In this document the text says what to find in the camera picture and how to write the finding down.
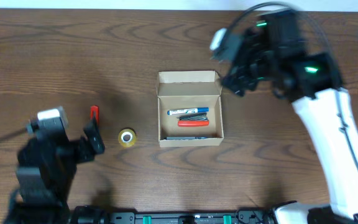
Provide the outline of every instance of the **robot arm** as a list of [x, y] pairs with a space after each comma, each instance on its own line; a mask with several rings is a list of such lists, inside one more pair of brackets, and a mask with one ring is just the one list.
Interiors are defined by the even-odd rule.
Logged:
[[277, 222], [308, 223], [309, 216], [310, 222], [319, 223], [316, 217], [325, 216], [324, 221], [348, 223], [358, 220], [358, 131], [350, 97], [330, 51], [307, 54], [299, 16], [294, 9], [261, 14], [256, 27], [241, 35], [230, 32], [237, 19], [215, 34], [210, 49], [213, 58], [232, 63], [223, 86], [244, 96], [259, 82], [271, 81], [273, 93], [292, 104], [313, 140], [328, 184], [330, 212], [311, 212], [314, 205], [289, 204], [275, 210]]
[[[67, 198], [76, 165], [93, 161], [104, 152], [104, 144], [96, 118], [84, 127], [87, 138], [75, 141], [67, 138], [67, 124], [65, 112], [59, 107], [39, 112], [27, 126], [35, 137], [17, 155], [20, 187], [11, 195], [5, 224], [66, 224], [70, 219]], [[18, 193], [22, 202], [16, 200]], [[78, 222], [83, 216], [109, 223], [106, 212], [89, 207], [79, 208], [71, 216], [72, 223], [86, 223]]]
[[344, 89], [327, 89], [316, 99], [292, 103], [313, 141], [336, 215], [353, 220], [358, 214], [358, 131], [350, 96]]

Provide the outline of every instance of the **open cardboard box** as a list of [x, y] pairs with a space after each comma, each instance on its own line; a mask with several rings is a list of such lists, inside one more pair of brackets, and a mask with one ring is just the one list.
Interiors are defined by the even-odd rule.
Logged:
[[[218, 146], [223, 141], [221, 91], [215, 71], [160, 72], [157, 78], [158, 141], [160, 147]], [[178, 127], [184, 114], [168, 110], [208, 107], [209, 125]], [[166, 137], [208, 137], [207, 139], [166, 140]]]

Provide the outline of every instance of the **tape roll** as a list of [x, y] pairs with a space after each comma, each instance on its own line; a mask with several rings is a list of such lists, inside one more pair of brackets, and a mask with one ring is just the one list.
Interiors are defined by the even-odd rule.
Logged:
[[118, 134], [118, 142], [124, 147], [131, 147], [136, 142], [136, 134], [131, 129], [123, 129]]

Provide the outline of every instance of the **red handle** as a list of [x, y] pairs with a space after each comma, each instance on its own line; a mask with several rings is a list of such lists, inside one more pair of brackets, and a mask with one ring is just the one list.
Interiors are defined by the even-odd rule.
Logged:
[[95, 118], [99, 125], [99, 107], [96, 105], [91, 106], [91, 119]]
[[178, 127], [202, 127], [208, 125], [209, 121], [178, 121]]

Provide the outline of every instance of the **marker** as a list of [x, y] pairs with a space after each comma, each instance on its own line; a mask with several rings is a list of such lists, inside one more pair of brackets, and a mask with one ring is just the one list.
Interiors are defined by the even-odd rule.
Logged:
[[168, 115], [175, 115], [175, 114], [184, 114], [184, 113], [202, 113], [208, 111], [209, 108], [192, 108], [192, 109], [170, 110], [167, 113]]

